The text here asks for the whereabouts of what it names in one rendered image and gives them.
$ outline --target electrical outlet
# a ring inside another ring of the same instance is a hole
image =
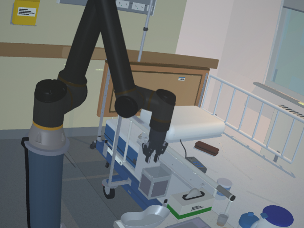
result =
[[[150,7],[150,5],[148,5],[148,7],[147,7],[147,11],[149,11],[149,7]],[[152,6],[152,9],[151,10],[153,10],[153,6]]]
[[[129,4],[130,4],[129,1],[125,1],[125,0],[116,0],[116,6],[117,6],[117,7],[120,7],[120,8],[126,8],[126,9],[128,9],[128,8],[129,8]]]
[[[145,4],[134,3],[132,5],[133,10],[144,11]]]

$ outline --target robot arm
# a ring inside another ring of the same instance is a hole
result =
[[[152,91],[134,84],[115,0],[88,0],[65,68],[57,80],[47,79],[36,85],[33,124],[45,129],[62,127],[64,114],[85,101],[85,75],[100,32],[116,96],[115,110],[125,118],[142,108],[152,111],[149,142],[142,147],[146,162],[154,150],[157,162],[168,145],[164,140],[176,97],[167,90]]]

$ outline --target yellow sharps container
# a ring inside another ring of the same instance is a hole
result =
[[[35,26],[40,0],[15,0],[12,23]]]

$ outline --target white basin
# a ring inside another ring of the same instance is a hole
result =
[[[121,216],[120,222],[125,228],[154,228],[169,215],[170,210],[164,206],[152,205],[142,212],[128,212]]]

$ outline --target wooden wall rail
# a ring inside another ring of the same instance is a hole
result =
[[[0,56],[34,58],[68,58],[71,46],[21,43],[0,43]],[[137,50],[127,50],[130,62],[137,62]],[[106,60],[104,48],[95,48],[92,60]],[[196,67],[218,67],[218,60],[179,54],[143,51],[141,61],[146,63],[187,65]]]

